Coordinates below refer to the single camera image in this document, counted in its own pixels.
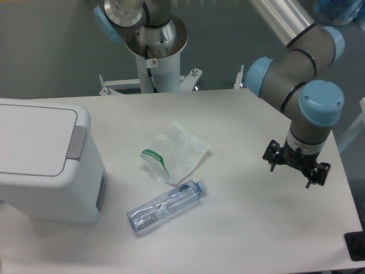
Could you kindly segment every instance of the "white table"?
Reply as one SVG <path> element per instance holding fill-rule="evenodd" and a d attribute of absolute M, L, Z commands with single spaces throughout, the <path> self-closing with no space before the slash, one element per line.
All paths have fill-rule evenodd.
<path fill-rule="evenodd" d="M 0 204 L 1 274 L 289 273 L 358 268 L 343 235 L 360 231 L 331 134 L 318 158 L 332 167 L 324 187 L 288 166 L 262 160 L 290 121 L 248 90 L 49 101 L 76 103 L 109 173 L 95 224 L 34 220 Z M 135 235 L 126 212 L 171 186 L 155 182 L 139 153 L 174 120 L 211 146 L 188 178 L 207 195 L 183 214 Z"/>

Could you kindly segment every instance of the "plastic bag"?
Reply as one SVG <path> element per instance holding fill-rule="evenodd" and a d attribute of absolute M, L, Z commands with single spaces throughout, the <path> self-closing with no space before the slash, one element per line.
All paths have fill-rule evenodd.
<path fill-rule="evenodd" d="M 208 149 L 207 143 L 175 121 L 140 156 L 154 180 L 176 185 L 195 169 Z"/>

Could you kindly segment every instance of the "bottle label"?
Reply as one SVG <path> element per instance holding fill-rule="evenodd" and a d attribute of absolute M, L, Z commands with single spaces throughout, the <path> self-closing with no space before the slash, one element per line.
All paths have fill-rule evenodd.
<path fill-rule="evenodd" d="M 139 223 L 137 225 L 137 229 L 138 229 L 138 231 L 140 231 L 143 228 L 146 228 L 157 221 L 158 221 L 158 218 L 157 218 L 156 214 L 149 215 L 148 217 L 143 218 L 142 220 L 139 221 Z"/>
<path fill-rule="evenodd" d="M 149 156 L 151 156 L 151 157 L 154 157 L 157 161 L 159 161 L 159 162 L 162 164 L 162 166 L 164 167 L 164 170 L 166 170 L 167 175 L 168 175 L 168 176 L 169 176 L 169 178 L 170 178 L 170 174 L 169 174 L 168 170 L 167 170 L 167 169 L 166 169 L 166 167 L 165 167 L 164 158 L 162 158 L 162 156 L 161 156 L 161 155 L 157 154 L 156 152 L 154 152 L 154 151 L 152 151 L 152 150 L 144 150 L 144 151 L 142 151 L 142 153 L 141 153 L 141 154 L 149 155 Z"/>

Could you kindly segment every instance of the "sticker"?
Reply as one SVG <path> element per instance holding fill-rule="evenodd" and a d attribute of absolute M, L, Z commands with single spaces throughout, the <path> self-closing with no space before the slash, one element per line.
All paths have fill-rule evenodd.
<path fill-rule="evenodd" d="M 154 151 L 152 151 L 152 150 L 144 150 L 144 151 L 142 151 L 142 153 L 141 153 L 141 154 L 149 155 L 149 156 L 151 156 L 151 157 L 154 157 L 157 161 L 159 161 L 159 162 L 162 164 L 162 166 L 164 167 L 164 170 L 166 170 L 167 175 L 168 175 L 168 176 L 169 176 L 169 178 L 170 178 L 170 174 L 169 174 L 169 172 L 167 171 L 167 169 L 166 169 L 166 167 L 165 167 L 164 158 L 162 158 L 162 156 L 161 156 L 161 155 L 157 154 L 156 152 L 154 152 Z"/>

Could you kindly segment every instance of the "black cable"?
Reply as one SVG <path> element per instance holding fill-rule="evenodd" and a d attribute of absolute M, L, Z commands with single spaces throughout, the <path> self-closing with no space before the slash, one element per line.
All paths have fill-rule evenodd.
<path fill-rule="evenodd" d="M 144 59 L 145 60 L 148 60 L 148 49 L 149 49 L 149 47 L 147 45 L 145 45 L 144 46 Z M 148 77 L 151 80 L 153 93 L 159 93 L 159 91 L 157 90 L 156 84 L 155 84 L 155 80 L 153 80 L 151 68 L 149 68 L 149 67 L 147 68 L 147 74 L 148 74 Z"/>

